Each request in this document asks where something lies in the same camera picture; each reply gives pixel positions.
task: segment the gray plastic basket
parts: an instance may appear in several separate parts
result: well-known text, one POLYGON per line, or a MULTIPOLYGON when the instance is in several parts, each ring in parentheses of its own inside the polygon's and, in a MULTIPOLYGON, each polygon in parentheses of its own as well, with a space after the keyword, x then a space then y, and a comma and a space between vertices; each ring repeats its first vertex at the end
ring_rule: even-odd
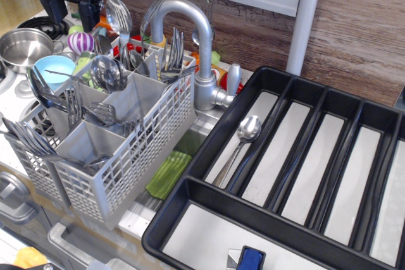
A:
MULTIPOLYGON (((138 79, 137 86, 142 84, 153 88, 150 82, 155 82, 159 87, 161 85, 140 75, 130 76, 138 79)), ((149 92, 141 92, 139 89, 139 95, 149 92)), ((121 137, 122 144, 113 151, 113 157, 94 176, 69 163, 54 163, 76 212, 109 230, 117 225, 123 213, 144 190, 150 178, 196 118, 193 109, 194 75, 178 80, 161 97, 159 95, 162 90, 156 92, 158 101, 144 115, 143 122, 127 138, 121 137)), ((114 96, 111 95, 108 99, 113 101, 114 96)), ((136 96, 134 99, 135 104, 138 104, 136 96)), ((84 157, 91 154, 87 149, 101 150, 99 144, 109 142, 113 136, 119 137, 113 132, 101 130, 78 127, 56 150, 63 157, 86 161, 88 159, 84 157), (97 138, 95 133, 100 133, 101 130, 106 136, 97 138)))
MULTIPOLYGON (((57 90, 57 93, 63 92, 68 86, 69 83, 64 84, 57 90)), ((84 104, 86 106, 89 105, 90 101, 101 102, 108 96, 108 94, 86 86, 82 87, 82 92, 85 96, 84 104)), ((40 104, 29 111, 22 121, 31 125, 54 149, 66 138, 69 132, 66 113, 55 108, 45 109, 40 104)), ((67 208, 70 206, 69 198, 54 164, 33 155, 19 140, 11 137, 6 138, 34 184, 35 191, 57 203, 60 207, 67 208)))
MULTIPOLYGON (((161 53, 162 50, 157 47, 149 52, 146 59, 149 69, 158 69, 161 53)), ((185 56, 185 62, 187 66, 192 66, 195 59, 185 56)), ((83 75, 89 70, 90 65, 91 63, 76 76, 83 75)), ((151 88, 155 88, 157 92, 163 90, 162 83, 155 80, 140 75, 130 75, 130 78, 139 82, 137 90, 140 95, 150 94, 151 88)), ((70 84, 71 82, 67 81, 56 94, 62 93, 70 84)), ((81 89, 85 105, 89 105, 91 101, 108 101, 117 106, 121 101, 120 98, 124 96, 123 92, 108 95, 87 86, 82 86, 81 89)), ((38 194, 62 207, 68 207, 72 203, 73 208, 82 217, 113 229, 196 118, 193 108, 194 75, 179 80, 171 90, 162 96, 160 94, 154 97, 155 104, 142 102, 141 113, 144 115, 142 126, 129 137, 123 138, 123 143, 115 150, 113 158, 96 176, 83 175, 78 168, 63 162, 56 163, 58 167, 56 168, 55 163, 33 155, 19 140, 10 138, 9 143, 38 194), (78 178, 78 181, 72 180, 73 175, 82 178, 78 178), (106 182, 108 175, 111 182, 106 182), (83 192, 73 186, 77 183, 83 185, 87 183, 91 186, 83 192)), ((31 110, 22 121, 29 122, 54 149, 58 149, 69 132, 67 115, 64 112, 44 109, 41 105, 31 110)))

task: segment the blue bowl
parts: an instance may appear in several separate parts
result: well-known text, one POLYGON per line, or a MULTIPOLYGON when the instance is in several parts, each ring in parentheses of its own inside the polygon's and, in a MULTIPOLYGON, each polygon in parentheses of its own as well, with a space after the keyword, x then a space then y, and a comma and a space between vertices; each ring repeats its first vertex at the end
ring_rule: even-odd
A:
POLYGON ((53 91, 57 90, 65 81, 69 79, 69 77, 59 74, 52 74, 46 70, 71 75, 76 67, 72 60, 58 55, 51 55, 41 58, 35 63, 35 66, 53 91))

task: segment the blue handle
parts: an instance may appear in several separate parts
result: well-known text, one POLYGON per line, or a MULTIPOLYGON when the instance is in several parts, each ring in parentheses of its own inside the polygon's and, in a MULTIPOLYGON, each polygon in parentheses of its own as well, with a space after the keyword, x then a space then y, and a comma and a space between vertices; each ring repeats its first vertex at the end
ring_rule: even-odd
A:
POLYGON ((264 257, 264 254, 256 249, 245 248, 236 270, 260 270, 264 257))

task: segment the plastic tray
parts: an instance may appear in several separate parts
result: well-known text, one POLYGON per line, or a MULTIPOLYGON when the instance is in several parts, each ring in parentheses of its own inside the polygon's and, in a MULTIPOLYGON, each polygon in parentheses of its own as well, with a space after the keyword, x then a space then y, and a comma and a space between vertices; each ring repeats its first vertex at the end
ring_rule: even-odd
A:
MULTIPOLYGON (((157 68, 156 55, 156 50, 149 53, 146 60, 149 69, 157 68)), ((195 64, 195 59, 190 56, 184 59, 187 66, 195 64)), ((76 76, 83 75, 90 65, 76 76)), ((89 105, 90 101, 106 101, 121 106, 117 114, 122 116, 118 118, 130 119, 142 115, 142 123, 127 138, 114 134, 114 130, 99 127, 95 130, 90 126, 68 135, 67 115, 55 109, 45 110, 41 105, 23 119, 38 129, 59 153, 69 158, 78 156, 71 155, 67 147, 80 148, 81 144, 86 150, 89 146, 89 143, 77 141, 81 138, 77 136, 81 129, 86 130, 89 138, 97 132, 104 133, 102 138, 106 141, 120 137, 121 143, 108 151, 113 157, 94 176, 66 162, 44 161, 32 155, 18 140, 9 140, 39 194, 64 207, 72 204, 79 216, 109 230, 116 226, 137 194, 144 190, 146 183, 196 118, 193 105, 194 74, 179 79, 164 94, 165 85, 157 80, 135 73, 130 73, 128 79, 134 84, 130 94, 124 90, 108 95, 82 87, 85 105, 89 105), (122 105, 127 105, 135 114, 124 111, 122 105), (61 143, 64 143, 63 147, 58 148, 61 143)), ((70 81, 67 81, 56 94, 62 93, 69 85, 70 81)), ((89 155, 82 155, 79 160, 85 161, 89 155)))
POLYGON ((403 269, 403 229, 398 232, 402 233, 398 253, 389 252, 397 253, 395 266, 372 258, 370 250, 390 166, 398 141, 405 138, 404 130, 405 118, 400 111, 273 68, 260 67, 184 171, 144 233, 142 245, 148 253, 176 269, 191 269, 164 253, 164 247, 186 210, 195 205, 327 269, 403 269), (226 149, 239 122, 249 113, 263 92, 277 96, 277 101, 271 103, 269 114, 262 121, 259 138, 247 149, 226 187, 220 189, 212 186, 206 182, 209 172, 226 149), (303 120, 277 178, 270 185, 265 203, 258 205, 243 199, 255 170, 271 147, 271 141, 293 103, 308 107, 308 115, 303 120), (308 215, 303 224, 298 224, 281 214, 326 115, 341 119, 342 128, 308 215), (349 241, 342 243, 326 237, 325 231, 362 128, 377 132, 379 139, 375 155, 371 158, 370 173, 366 175, 364 190, 360 195, 361 201, 349 241))

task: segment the metal pole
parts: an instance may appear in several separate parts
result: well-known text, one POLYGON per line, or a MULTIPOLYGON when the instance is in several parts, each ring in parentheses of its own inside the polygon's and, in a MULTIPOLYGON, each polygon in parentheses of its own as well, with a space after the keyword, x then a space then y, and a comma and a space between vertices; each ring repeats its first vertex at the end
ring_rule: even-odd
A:
POLYGON ((286 71, 300 75, 318 0, 299 0, 286 71))

